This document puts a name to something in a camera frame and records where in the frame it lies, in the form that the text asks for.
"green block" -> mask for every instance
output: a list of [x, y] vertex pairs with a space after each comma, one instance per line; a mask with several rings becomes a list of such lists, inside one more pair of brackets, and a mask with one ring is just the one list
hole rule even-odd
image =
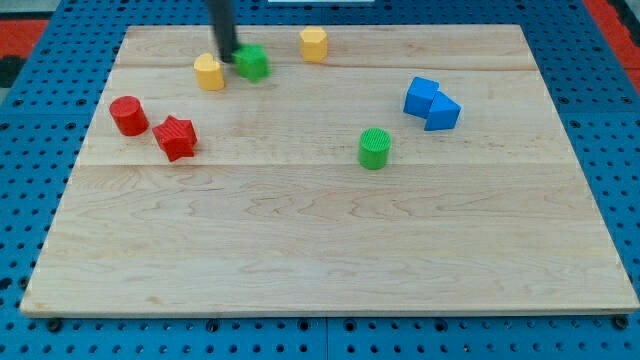
[[238, 75], [253, 83], [269, 76], [269, 58], [262, 45], [241, 44], [233, 53], [233, 62]]
[[388, 132], [378, 128], [365, 130], [360, 135], [360, 165], [369, 170], [382, 169], [387, 164], [390, 147], [391, 135]]

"green cylinder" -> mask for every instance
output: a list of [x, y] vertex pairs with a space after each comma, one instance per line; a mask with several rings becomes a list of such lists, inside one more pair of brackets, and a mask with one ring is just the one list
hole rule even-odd
[[378, 128], [365, 130], [360, 135], [360, 165], [369, 170], [382, 169], [387, 164], [390, 147], [391, 136], [388, 132]]

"red object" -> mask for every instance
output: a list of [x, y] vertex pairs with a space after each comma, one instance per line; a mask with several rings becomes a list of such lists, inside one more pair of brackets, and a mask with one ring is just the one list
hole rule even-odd
[[1, 20], [0, 58], [8, 55], [26, 59], [49, 24], [49, 20]]
[[115, 99], [109, 106], [109, 112], [122, 135], [140, 135], [149, 127], [149, 122], [144, 115], [140, 100], [133, 96], [123, 96]]
[[629, 29], [618, 20], [618, 11], [603, 0], [584, 0], [584, 5], [598, 24], [618, 61], [633, 82], [636, 91], [640, 91], [640, 76], [638, 75], [640, 48], [631, 40]]
[[169, 161], [193, 157], [193, 146], [198, 142], [191, 120], [179, 120], [169, 115], [162, 125], [153, 128], [153, 135]]

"blue pegboard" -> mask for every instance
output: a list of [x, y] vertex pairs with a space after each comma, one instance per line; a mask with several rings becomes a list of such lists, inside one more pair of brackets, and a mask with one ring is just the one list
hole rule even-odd
[[[578, 0], [235, 2], [240, 24], [520, 24], [636, 291], [640, 102]], [[63, 0], [0, 108], [0, 358], [640, 358], [640, 316], [31, 320], [17, 307], [128, 25], [201, 0]]]

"red star block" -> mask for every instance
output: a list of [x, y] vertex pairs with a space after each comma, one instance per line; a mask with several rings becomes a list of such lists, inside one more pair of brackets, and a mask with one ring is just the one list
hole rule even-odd
[[180, 120], [169, 115], [161, 125], [153, 128], [153, 135], [169, 161], [193, 157], [193, 146], [198, 142], [191, 120]]

